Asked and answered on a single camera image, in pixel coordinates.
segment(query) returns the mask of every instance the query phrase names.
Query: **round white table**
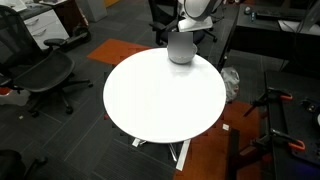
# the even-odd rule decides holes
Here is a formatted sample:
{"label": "round white table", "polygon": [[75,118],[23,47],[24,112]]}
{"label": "round white table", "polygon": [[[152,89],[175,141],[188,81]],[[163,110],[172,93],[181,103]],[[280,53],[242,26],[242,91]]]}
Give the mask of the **round white table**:
{"label": "round white table", "polygon": [[226,90],[219,72],[195,55],[184,65],[166,48],[134,54],[109,75],[103,91],[106,111],[124,132],[154,143],[175,143],[210,128],[221,115]]}

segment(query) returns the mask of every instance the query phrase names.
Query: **orange floor panel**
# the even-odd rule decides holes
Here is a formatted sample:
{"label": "orange floor panel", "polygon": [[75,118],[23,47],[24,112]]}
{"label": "orange floor panel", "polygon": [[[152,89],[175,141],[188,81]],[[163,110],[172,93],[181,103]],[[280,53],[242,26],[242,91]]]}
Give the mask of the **orange floor panel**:
{"label": "orange floor panel", "polygon": [[151,47],[116,39],[108,39],[97,49],[91,52],[87,58],[116,66],[127,57],[147,49],[151,49]]}
{"label": "orange floor panel", "polygon": [[[191,140],[183,171],[176,170],[174,180],[224,180],[230,131],[223,124],[240,131],[239,149],[258,137],[259,116],[253,111],[243,118],[249,104],[235,101],[225,107],[222,117],[208,131]],[[238,180],[259,180],[260,164],[255,163],[238,171]]]}

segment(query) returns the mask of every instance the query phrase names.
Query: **dark floor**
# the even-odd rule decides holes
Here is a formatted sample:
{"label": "dark floor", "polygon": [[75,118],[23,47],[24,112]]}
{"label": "dark floor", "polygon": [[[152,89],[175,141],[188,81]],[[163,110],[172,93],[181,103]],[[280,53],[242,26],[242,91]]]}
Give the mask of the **dark floor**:
{"label": "dark floor", "polygon": [[[108,17],[90,24],[92,40],[67,53],[76,62],[74,78],[89,78],[94,82],[93,88],[77,85],[65,89],[74,113],[67,115],[62,101],[54,95],[43,103],[38,118],[28,114],[28,106],[0,106],[0,149],[22,153],[27,166],[35,157],[48,156],[49,164],[39,171],[39,177],[171,179],[175,164],[165,145],[145,144],[143,148],[134,148],[130,145],[133,138],[110,120],[103,120],[104,72],[110,73],[111,66],[86,56],[108,38],[158,47],[154,43],[155,33],[148,26],[151,15],[147,0],[120,0],[107,11]],[[214,25],[217,43],[207,36],[199,44],[201,56],[208,57],[213,64],[221,55],[236,12],[236,6],[228,6],[225,18]],[[216,16],[222,15],[220,8]],[[239,72],[238,100],[249,102],[257,97],[264,88],[263,72],[278,70],[281,63],[274,58],[232,51],[226,66],[234,66]]]}

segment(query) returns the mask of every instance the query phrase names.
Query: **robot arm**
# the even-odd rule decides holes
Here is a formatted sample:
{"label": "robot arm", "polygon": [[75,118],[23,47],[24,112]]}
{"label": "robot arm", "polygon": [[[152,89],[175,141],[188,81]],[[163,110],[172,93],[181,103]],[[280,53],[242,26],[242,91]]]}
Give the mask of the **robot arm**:
{"label": "robot arm", "polygon": [[180,32],[209,29],[212,27],[211,12],[222,0],[178,0],[179,15],[186,19],[178,24]]}

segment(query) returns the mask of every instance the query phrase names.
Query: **office chair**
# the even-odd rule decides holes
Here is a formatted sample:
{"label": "office chair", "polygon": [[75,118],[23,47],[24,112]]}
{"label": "office chair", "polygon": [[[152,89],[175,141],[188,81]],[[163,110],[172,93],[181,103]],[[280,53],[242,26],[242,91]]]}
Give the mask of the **office chair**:
{"label": "office chair", "polygon": [[0,180],[34,180],[36,170],[47,163],[48,159],[35,159],[27,173],[20,153],[13,150],[0,150]]}
{"label": "office chair", "polygon": [[[164,12],[159,5],[162,5],[161,0],[148,0],[151,9],[153,23],[149,24],[153,31],[156,31],[156,43],[159,46],[163,42],[168,43],[168,32],[177,28],[178,25],[178,0],[166,1],[165,5],[173,8],[172,15]],[[193,32],[193,43],[199,44],[205,37],[204,31]]]}
{"label": "office chair", "polygon": [[0,87],[31,92],[30,97],[36,98],[29,110],[33,117],[39,115],[37,107],[40,102],[53,92],[59,93],[66,105],[66,113],[71,114],[73,109],[62,88],[78,83],[93,86],[88,79],[69,82],[75,63],[59,49],[53,50],[53,46],[61,47],[66,43],[62,39],[46,40],[49,50],[43,52],[19,13],[0,6]]}
{"label": "office chair", "polygon": [[[218,7],[219,7],[221,4],[222,4],[222,0],[216,0],[216,2],[215,2],[215,4],[214,4],[214,7],[213,7],[213,9],[212,9],[212,11],[211,11],[211,15],[213,15],[214,13],[217,12],[217,9],[218,9]],[[210,33],[209,31],[208,31],[208,30],[204,30],[204,32],[205,32],[207,35],[209,35],[209,36],[211,36],[211,37],[213,38],[213,42],[217,42],[217,41],[218,41],[218,38],[217,38],[214,34]]]}

